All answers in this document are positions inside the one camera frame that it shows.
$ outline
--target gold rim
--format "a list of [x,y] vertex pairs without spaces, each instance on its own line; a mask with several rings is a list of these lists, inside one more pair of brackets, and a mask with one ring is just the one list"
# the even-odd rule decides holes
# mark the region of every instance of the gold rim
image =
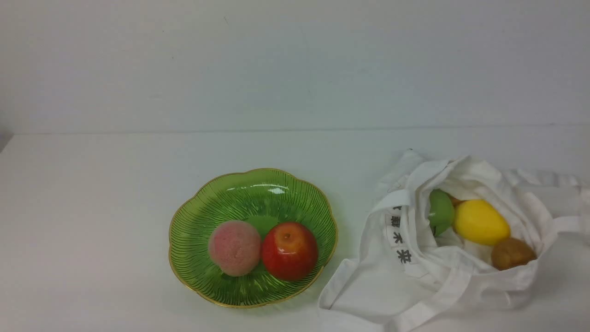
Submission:
[[[246,174],[249,172],[254,172],[254,171],[260,171],[260,170],[272,170],[272,171],[279,171],[279,172],[283,172],[287,175],[289,175],[290,177],[293,177],[295,180],[304,182],[309,184],[310,186],[314,187],[315,189],[317,189],[320,194],[322,194],[322,196],[326,199],[326,203],[328,205],[328,210],[330,212],[330,218],[332,220],[332,223],[334,224],[334,229],[336,230],[336,240],[334,242],[334,247],[332,248],[332,252],[330,253],[330,256],[328,256],[328,259],[326,260],[326,263],[324,263],[324,265],[322,265],[320,267],[320,270],[317,272],[316,276],[309,282],[307,283],[307,285],[305,285],[302,289],[300,289],[299,291],[297,291],[295,294],[289,295],[288,297],[282,298],[280,300],[276,300],[276,301],[269,301],[269,302],[265,302],[265,303],[261,303],[261,304],[254,304],[254,305],[231,305],[231,304],[225,304],[225,303],[221,303],[219,301],[213,300],[212,298],[206,296],[205,294],[201,293],[198,289],[192,288],[190,285],[188,285],[184,280],[182,280],[182,278],[178,275],[178,272],[176,271],[176,269],[174,268],[174,265],[172,264],[172,241],[171,241],[171,237],[172,237],[172,224],[174,224],[174,217],[176,217],[176,215],[178,214],[178,211],[180,211],[188,202],[192,201],[200,192],[201,190],[203,190],[203,188],[205,188],[207,185],[209,185],[209,183],[228,176],[228,175],[238,175],[238,174]],[[305,291],[306,289],[308,289],[311,285],[313,285],[314,282],[316,282],[317,278],[322,274],[322,272],[324,271],[324,267],[326,267],[326,265],[330,262],[330,260],[332,259],[332,256],[334,256],[334,253],[336,252],[336,247],[338,246],[338,224],[336,223],[336,219],[334,218],[334,214],[332,213],[332,206],[330,205],[330,201],[328,200],[328,198],[326,197],[326,194],[318,187],[316,187],[313,183],[307,182],[305,180],[302,180],[296,176],[294,176],[293,174],[289,173],[289,172],[285,172],[283,170],[279,170],[278,168],[267,168],[267,167],[263,167],[263,168],[255,168],[253,170],[249,170],[246,172],[234,172],[234,173],[228,173],[228,174],[223,174],[220,175],[218,177],[215,177],[211,180],[209,180],[207,183],[205,183],[201,188],[199,188],[199,190],[195,193],[195,195],[191,198],[189,198],[186,202],[184,202],[183,205],[181,205],[176,212],[174,212],[174,215],[172,216],[172,220],[170,221],[170,227],[168,229],[168,243],[169,243],[169,247],[168,247],[168,263],[170,264],[170,267],[172,268],[172,272],[174,272],[174,275],[176,276],[176,278],[186,287],[188,287],[190,290],[192,290],[193,292],[196,292],[197,294],[199,294],[202,298],[204,298],[205,300],[214,303],[216,305],[220,305],[222,307],[227,307],[227,308],[242,308],[242,309],[248,309],[248,308],[258,308],[258,307],[263,307],[265,305],[269,305],[269,304],[275,304],[275,303],[280,303],[283,301],[287,301],[291,298],[294,298],[295,296],[301,294],[303,291]]]

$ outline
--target white table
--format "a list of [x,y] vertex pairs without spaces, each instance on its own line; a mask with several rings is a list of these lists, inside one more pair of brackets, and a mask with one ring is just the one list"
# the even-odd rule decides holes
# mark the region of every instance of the white table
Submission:
[[[17,135],[0,153],[0,331],[316,331],[317,295],[340,260],[354,256],[372,189],[398,152],[473,153],[502,168],[589,179],[589,133],[569,125]],[[169,222],[209,179],[258,167],[320,187],[340,243],[298,297],[218,307],[171,272]],[[447,314],[417,331],[587,331],[589,253],[578,240],[560,240],[526,308]]]

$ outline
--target peach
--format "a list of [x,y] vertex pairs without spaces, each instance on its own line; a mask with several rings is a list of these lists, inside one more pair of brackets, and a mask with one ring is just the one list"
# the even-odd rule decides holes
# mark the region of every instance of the peach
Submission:
[[260,234],[247,222],[224,222],[209,238],[209,257],[227,275],[246,275],[260,260]]

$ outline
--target apple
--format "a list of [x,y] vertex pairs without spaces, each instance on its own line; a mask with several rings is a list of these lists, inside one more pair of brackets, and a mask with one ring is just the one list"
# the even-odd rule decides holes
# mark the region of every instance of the apple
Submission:
[[275,278],[297,281],[316,266],[316,238],[300,223],[280,223],[264,238],[261,256],[266,270]]

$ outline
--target tote bag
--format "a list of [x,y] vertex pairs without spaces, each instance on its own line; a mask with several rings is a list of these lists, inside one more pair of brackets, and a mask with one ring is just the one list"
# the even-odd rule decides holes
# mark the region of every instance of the tote bag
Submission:
[[[526,187],[572,188],[574,216],[553,218]],[[439,188],[460,200],[484,199],[538,259],[498,271],[491,247],[457,236],[434,237],[429,195]],[[323,331],[407,332],[446,310],[510,309],[530,297],[539,264],[558,233],[590,239],[590,191],[572,175],[499,171],[473,157],[429,161],[406,151],[378,184],[366,218],[359,258],[344,259],[318,300]]]

